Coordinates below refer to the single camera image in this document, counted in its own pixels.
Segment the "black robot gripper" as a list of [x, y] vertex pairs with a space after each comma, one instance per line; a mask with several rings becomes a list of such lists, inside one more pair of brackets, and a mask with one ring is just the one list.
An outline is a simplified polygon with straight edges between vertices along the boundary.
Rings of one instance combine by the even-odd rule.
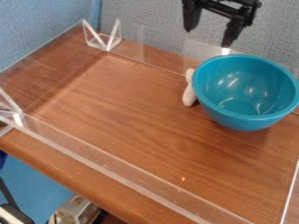
[[197, 28], [204, 10], [214, 12], [225, 18], [232, 18], [221, 44], [224, 48], [230, 48], [240, 37], [245, 23], [246, 26], [254, 24], [261, 7], [262, 2], [260, 0], [182, 0], [185, 30], [190, 32]]

